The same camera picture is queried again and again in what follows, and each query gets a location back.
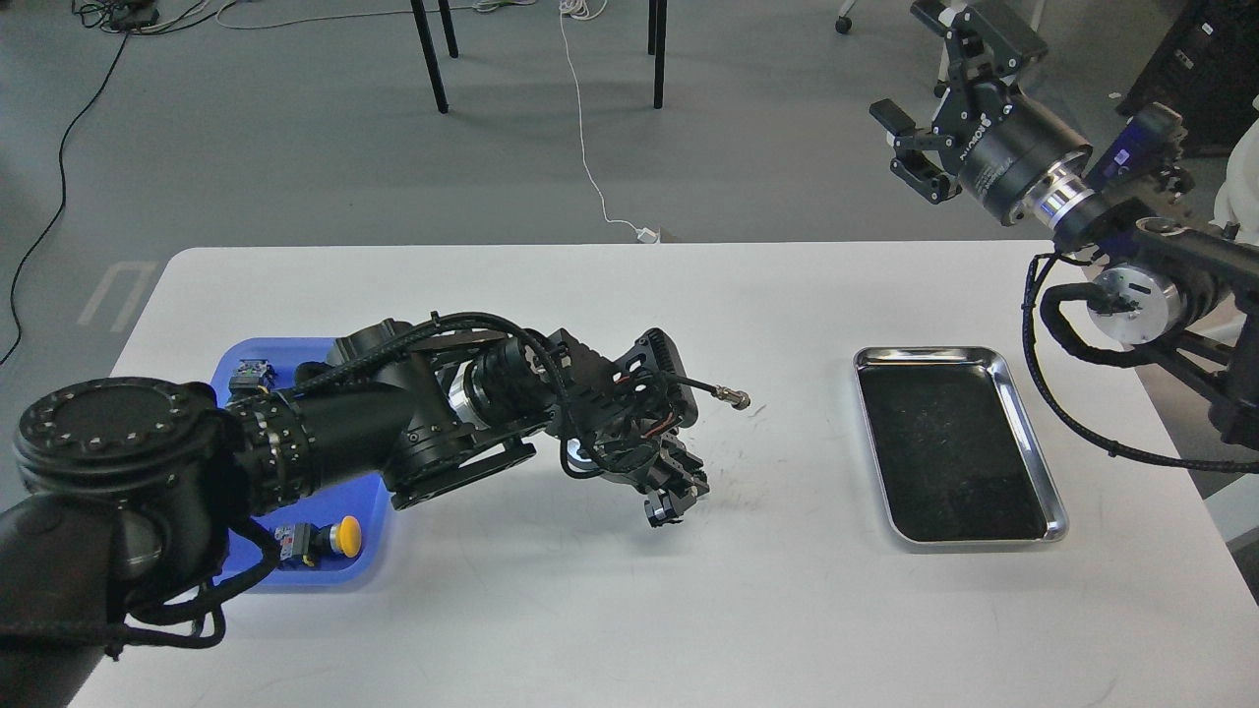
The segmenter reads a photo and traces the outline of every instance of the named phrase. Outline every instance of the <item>chair leg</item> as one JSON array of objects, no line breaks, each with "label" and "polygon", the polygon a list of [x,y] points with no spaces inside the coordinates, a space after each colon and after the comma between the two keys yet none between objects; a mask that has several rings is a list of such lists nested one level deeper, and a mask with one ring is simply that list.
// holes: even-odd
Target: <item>chair leg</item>
[{"label": "chair leg", "polygon": [[948,48],[940,50],[940,71],[935,74],[935,81],[948,83]]},{"label": "chair leg", "polygon": [[451,21],[451,0],[437,0],[437,9],[442,14],[442,30],[446,31],[446,49],[452,59],[460,58],[460,44],[454,42],[454,23]]},{"label": "chair leg", "polygon": [[647,54],[656,54],[656,0],[647,1]]},{"label": "chair leg", "polygon": [[653,106],[665,106],[665,25],[669,24],[669,0],[655,0],[656,8],[656,98]]},{"label": "chair leg", "polygon": [[1036,9],[1031,11],[1031,30],[1040,31],[1040,21],[1045,19],[1045,0],[1036,0]]},{"label": "chair leg", "polygon": [[451,106],[446,102],[446,87],[442,86],[442,72],[437,68],[437,52],[433,50],[433,34],[428,30],[428,14],[424,0],[410,0],[410,13],[415,15],[415,30],[419,31],[419,44],[424,50],[424,64],[428,66],[428,81],[433,84],[433,100],[437,111],[447,113]]}]

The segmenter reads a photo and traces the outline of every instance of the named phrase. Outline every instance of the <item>black table leg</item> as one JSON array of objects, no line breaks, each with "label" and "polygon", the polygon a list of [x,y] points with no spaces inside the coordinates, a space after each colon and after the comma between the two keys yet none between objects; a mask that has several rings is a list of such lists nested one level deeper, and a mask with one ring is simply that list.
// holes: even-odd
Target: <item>black table leg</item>
[{"label": "black table leg", "polygon": [[656,0],[647,3],[647,53],[656,53]]},{"label": "black table leg", "polygon": [[437,52],[433,50],[433,34],[428,31],[428,14],[424,0],[410,0],[410,13],[415,15],[415,29],[419,30],[419,44],[424,49],[424,63],[428,66],[428,79],[433,83],[433,98],[437,111],[447,113],[451,106],[446,102],[446,87],[442,86],[442,72],[437,68]]},{"label": "black table leg", "polygon": [[669,23],[669,0],[653,0],[656,8],[656,101],[657,108],[665,105],[665,25]]},{"label": "black table leg", "polygon": [[451,21],[451,0],[437,0],[437,9],[442,13],[442,29],[446,31],[446,49],[452,59],[460,58],[460,44],[454,42],[454,23]]}]

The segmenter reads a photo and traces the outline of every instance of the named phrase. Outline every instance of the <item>power cable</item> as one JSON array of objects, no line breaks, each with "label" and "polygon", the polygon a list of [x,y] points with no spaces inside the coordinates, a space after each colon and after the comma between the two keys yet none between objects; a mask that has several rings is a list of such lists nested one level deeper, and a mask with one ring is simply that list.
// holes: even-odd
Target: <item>power cable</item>
[{"label": "power cable", "polygon": [[587,0],[559,0],[559,13],[580,23],[593,20],[607,9],[608,0],[603,0],[603,5],[594,11],[590,11],[590,5]]},{"label": "power cable", "polygon": [[[471,5],[457,5],[452,6],[451,10],[475,10],[478,14],[487,15],[499,10],[500,8],[509,8],[511,5],[534,5],[538,0],[477,0]],[[264,24],[264,25],[233,25],[223,21],[223,13],[228,8],[235,5],[235,3],[228,3],[214,14],[214,21],[219,26],[225,29],[278,29],[282,26],[292,26],[302,23],[319,23],[324,20],[345,20],[350,18],[379,18],[385,15],[410,15],[410,10],[381,10],[379,13],[351,13],[345,15],[320,15],[315,18],[301,18],[296,20],[287,20],[282,23]],[[428,13],[437,13],[438,10],[428,10]]]},{"label": "power cable", "polygon": [[179,23],[189,18],[195,18],[196,15],[209,11],[210,1],[212,0],[198,0],[174,20],[166,20],[164,23],[145,26],[135,26],[131,23],[127,23],[126,26],[123,26],[123,23],[133,14],[135,5],[137,5],[136,0],[86,0],[82,4],[79,0],[71,0],[71,14],[76,15],[84,28],[99,29],[107,34],[162,37],[196,26],[209,19],[213,19],[214,14],[210,13],[189,24],[179,25]]},{"label": "power cable", "polygon": [[18,268],[13,272],[13,281],[10,281],[9,283],[9,314],[13,315],[13,324],[16,326],[18,334],[13,340],[13,345],[9,346],[9,350],[5,351],[4,357],[0,357],[0,367],[3,367],[6,362],[9,362],[9,358],[13,357],[13,353],[18,350],[18,345],[21,344],[21,317],[18,316],[18,281],[21,277],[21,271],[26,266],[26,262],[30,260],[31,253],[34,253],[35,249],[39,248],[39,244],[44,242],[44,238],[47,238],[48,233],[53,231],[54,226],[57,226],[57,222],[62,218],[62,214],[65,213],[65,142],[69,140],[71,131],[74,130],[76,125],[78,125],[79,118],[82,118],[83,115],[87,113],[93,105],[96,105],[96,100],[99,98],[102,93],[104,93],[104,87],[108,86],[110,77],[113,76],[113,69],[117,68],[118,59],[122,58],[122,50],[126,49],[127,40],[130,38],[131,38],[130,34],[122,35],[122,42],[118,43],[118,52],[113,55],[113,62],[110,62],[110,69],[104,72],[104,79],[101,81],[101,87],[96,89],[96,93],[92,94],[92,98],[87,102],[87,106],[83,106],[83,110],[79,111],[77,116],[74,116],[74,120],[71,121],[71,125],[65,126],[65,132],[62,134],[60,145],[58,145],[57,147],[57,171],[60,174],[60,180],[62,180],[62,199],[60,203],[57,205],[57,213],[53,214],[53,218],[48,220],[48,226],[44,227],[43,232],[40,232],[39,238],[37,238],[35,242],[30,244],[30,248],[26,248],[26,252],[23,254],[21,261],[18,262]]},{"label": "power cable", "polygon": [[[1040,266],[1041,261],[1045,261],[1044,267]],[[1065,258],[1060,253],[1044,253],[1031,260],[1031,263],[1027,266],[1027,278],[1024,285],[1022,301],[1024,358],[1027,362],[1027,369],[1029,373],[1031,373],[1031,380],[1036,387],[1036,392],[1045,399],[1045,403],[1049,404],[1049,408],[1054,412],[1054,414],[1058,416],[1058,418],[1063,421],[1066,427],[1071,428],[1071,432],[1100,447],[1102,450],[1105,450],[1107,455],[1112,457],[1124,457],[1127,460],[1160,467],[1185,467],[1187,470],[1201,470],[1206,472],[1259,472],[1259,462],[1188,460],[1168,457],[1166,455],[1129,447],[1093,431],[1084,423],[1073,418],[1066,409],[1063,408],[1063,406],[1058,402],[1058,398],[1050,391],[1049,383],[1045,380],[1045,373],[1040,367],[1040,359],[1036,357],[1036,325],[1034,320],[1036,300],[1040,297],[1040,291],[1045,286],[1045,281],[1049,278],[1049,272],[1058,261],[1065,261]]]},{"label": "power cable", "polygon": [[[638,228],[633,223],[627,222],[624,219],[613,219],[613,218],[608,217],[608,200],[603,197],[603,190],[599,189],[599,183],[594,181],[594,174],[590,171],[590,163],[587,159],[587,155],[585,155],[585,116],[584,116],[584,112],[582,111],[582,82],[578,81],[578,78],[577,78],[577,67],[573,66],[573,53],[569,50],[569,47],[568,47],[568,31],[564,29],[564,18],[572,16],[572,15],[569,15],[569,14],[565,13],[564,8],[565,8],[565,5],[570,5],[570,4],[572,3],[567,3],[567,1],[563,1],[563,0],[560,3],[559,33],[560,33],[560,37],[564,38],[564,58],[568,59],[568,68],[569,68],[570,72],[573,72],[573,87],[577,89],[577,135],[578,135],[578,140],[580,140],[580,142],[582,142],[582,166],[585,168],[585,176],[587,176],[587,179],[590,180],[590,186],[593,186],[594,191],[599,195],[599,208],[603,210],[603,220],[607,222],[607,223],[609,223],[609,224],[624,224],[624,226],[635,229],[635,232],[638,234],[638,237],[642,238],[646,233],[648,233],[647,229]],[[573,19],[575,19],[575,20],[592,20],[596,16],[598,16],[598,13],[596,13],[593,16],[574,16]]]}]

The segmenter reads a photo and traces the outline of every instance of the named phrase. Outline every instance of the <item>yellow button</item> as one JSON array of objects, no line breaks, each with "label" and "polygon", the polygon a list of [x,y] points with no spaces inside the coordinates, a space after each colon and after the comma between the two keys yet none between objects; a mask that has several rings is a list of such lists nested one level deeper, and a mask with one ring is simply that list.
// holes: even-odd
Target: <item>yellow button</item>
[{"label": "yellow button", "polygon": [[345,517],[332,529],[332,549],[346,558],[354,558],[363,549],[363,528],[354,517]]}]

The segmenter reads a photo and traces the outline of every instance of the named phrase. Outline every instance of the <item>robotic arm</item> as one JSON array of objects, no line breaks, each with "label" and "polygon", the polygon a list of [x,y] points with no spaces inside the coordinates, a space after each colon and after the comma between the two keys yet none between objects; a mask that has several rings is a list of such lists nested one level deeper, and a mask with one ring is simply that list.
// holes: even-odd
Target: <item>robotic arm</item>
[{"label": "robotic arm", "polygon": [[[691,388],[750,403],[687,378],[658,329],[609,360],[563,329],[434,312],[339,339],[295,387],[223,408],[205,384],[145,378],[52,393],[19,425],[33,496],[0,515],[0,704],[64,705],[126,644],[218,644],[223,602],[279,563],[252,517],[370,471],[404,509],[529,459],[524,438],[545,431],[569,476],[633,486],[652,527],[677,523],[709,491],[676,437],[697,420]],[[229,529],[262,561],[215,585]]]},{"label": "robotic arm", "polygon": [[[1019,72],[1044,58],[1047,47],[1013,11],[1000,0],[957,10],[919,0],[913,13],[944,39],[948,79],[925,128],[890,100],[870,107],[895,150],[891,171],[933,204],[964,190],[1003,226],[1032,215],[1054,232],[1049,266],[1075,253],[1104,263],[1090,283],[1045,292],[1040,312],[1054,339],[1095,364],[1158,364],[1210,402],[1224,442],[1259,450],[1259,324],[1253,317],[1259,249],[1234,242],[1235,229],[1196,223],[1181,207],[1194,185],[1176,164],[1185,135],[1180,116],[1157,103],[1147,107],[1085,173],[1093,146],[1019,87]],[[1031,309],[1049,266],[1037,273],[1034,262],[1024,302],[1025,351],[1037,388],[1069,426],[1112,455],[1167,464],[1088,431],[1049,394],[1031,333]],[[1186,329],[1229,294],[1246,315],[1235,346]],[[1087,345],[1060,311],[1071,300],[1084,301],[1097,326],[1128,349]],[[1205,359],[1211,370],[1186,354]],[[1255,471],[1231,462],[1173,462]]]}]

